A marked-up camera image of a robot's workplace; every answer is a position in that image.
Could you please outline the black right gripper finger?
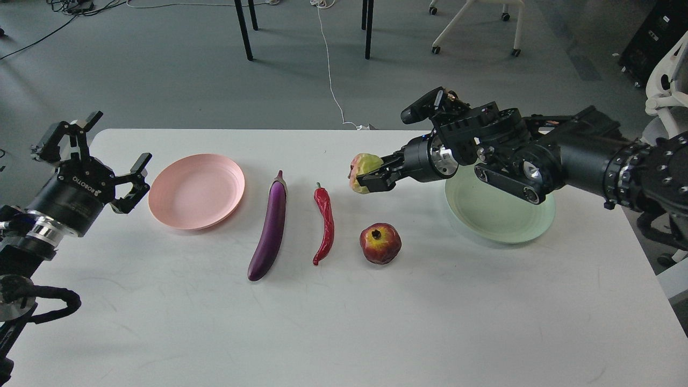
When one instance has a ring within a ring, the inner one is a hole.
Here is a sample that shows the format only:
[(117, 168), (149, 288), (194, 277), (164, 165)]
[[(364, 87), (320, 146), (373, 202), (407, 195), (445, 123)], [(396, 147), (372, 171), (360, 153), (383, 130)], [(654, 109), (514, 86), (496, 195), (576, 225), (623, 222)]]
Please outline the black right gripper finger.
[(397, 171), (375, 171), (363, 175), (363, 187), (370, 193), (391, 191), (404, 178)]
[(393, 153), (389, 156), (383, 156), (381, 157), (383, 159), (383, 165), (379, 168), (382, 169), (382, 171), (397, 171), (398, 173), (402, 174), (401, 170), (403, 167), (403, 163), (405, 161), (405, 158), (401, 153)]

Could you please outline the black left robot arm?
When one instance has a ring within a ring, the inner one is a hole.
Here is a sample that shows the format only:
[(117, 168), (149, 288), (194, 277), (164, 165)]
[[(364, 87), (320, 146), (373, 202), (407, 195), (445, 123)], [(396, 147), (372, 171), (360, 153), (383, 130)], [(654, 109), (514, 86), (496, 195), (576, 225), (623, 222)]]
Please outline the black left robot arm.
[(102, 115), (52, 125), (31, 154), (52, 165), (54, 174), (27, 208), (2, 207), (2, 384), (14, 368), (8, 353), (25, 326), (65, 318), (82, 304), (76, 292), (36, 285), (32, 275), (54, 259), (62, 238), (84, 236), (105, 206), (128, 214), (150, 189), (145, 181), (150, 153), (121, 176), (90, 154), (87, 135)]

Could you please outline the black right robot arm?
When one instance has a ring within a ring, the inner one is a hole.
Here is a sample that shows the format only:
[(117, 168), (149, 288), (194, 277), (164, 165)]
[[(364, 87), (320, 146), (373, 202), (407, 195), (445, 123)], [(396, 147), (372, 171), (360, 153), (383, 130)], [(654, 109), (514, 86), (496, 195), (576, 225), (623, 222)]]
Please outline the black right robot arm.
[(495, 102), (471, 107), (454, 91), (437, 87), (402, 111), (405, 124), (430, 120), (429, 134), (382, 157), (375, 167), (351, 167), (364, 193), (390, 191), (396, 181), (448, 179), (472, 165), (482, 182), (540, 205), (566, 185), (639, 212), (649, 240), (686, 250), (686, 132), (653, 145), (627, 140), (619, 123), (587, 107), (572, 116), (523, 117)]

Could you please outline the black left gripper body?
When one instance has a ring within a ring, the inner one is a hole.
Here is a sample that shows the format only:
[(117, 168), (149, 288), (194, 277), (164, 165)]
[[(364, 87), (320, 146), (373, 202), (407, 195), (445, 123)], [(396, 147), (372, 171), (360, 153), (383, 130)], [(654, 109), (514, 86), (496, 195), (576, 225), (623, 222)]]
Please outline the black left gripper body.
[(113, 170), (93, 157), (88, 164), (62, 161), (28, 210), (50, 217), (82, 237), (114, 199)]

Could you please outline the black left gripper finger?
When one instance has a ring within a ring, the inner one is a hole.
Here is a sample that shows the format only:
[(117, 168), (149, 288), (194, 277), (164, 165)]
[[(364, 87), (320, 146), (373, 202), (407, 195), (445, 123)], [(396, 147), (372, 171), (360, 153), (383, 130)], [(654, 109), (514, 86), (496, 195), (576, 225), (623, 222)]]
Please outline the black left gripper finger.
[[(75, 164), (81, 168), (89, 168), (93, 157), (89, 154), (87, 134), (102, 116), (103, 112), (96, 111), (89, 115), (82, 124), (79, 121), (75, 123), (61, 121), (52, 125), (41, 140), (30, 147), (32, 159), (45, 162), (56, 168), (66, 163)], [(74, 149), (70, 153), (69, 159), (62, 159), (61, 157), (60, 144), (64, 137), (69, 138), (70, 146)]]
[(146, 166), (152, 157), (150, 153), (142, 153), (131, 167), (130, 173), (122, 176), (114, 176), (113, 179), (111, 179), (111, 186), (113, 187), (123, 184), (131, 185), (130, 191), (128, 191), (125, 196), (114, 198), (113, 201), (111, 201), (110, 205), (115, 213), (130, 213), (150, 190), (151, 186), (145, 181), (145, 178), (147, 176)]

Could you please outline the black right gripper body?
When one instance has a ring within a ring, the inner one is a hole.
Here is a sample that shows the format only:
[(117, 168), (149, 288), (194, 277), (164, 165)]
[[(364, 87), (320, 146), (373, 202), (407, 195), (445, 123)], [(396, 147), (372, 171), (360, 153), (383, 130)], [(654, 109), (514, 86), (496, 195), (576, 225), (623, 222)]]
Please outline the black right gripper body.
[(445, 180), (455, 176), (458, 163), (452, 150), (438, 135), (421, 135), (402, 148), (401, 176), (420, 183)]

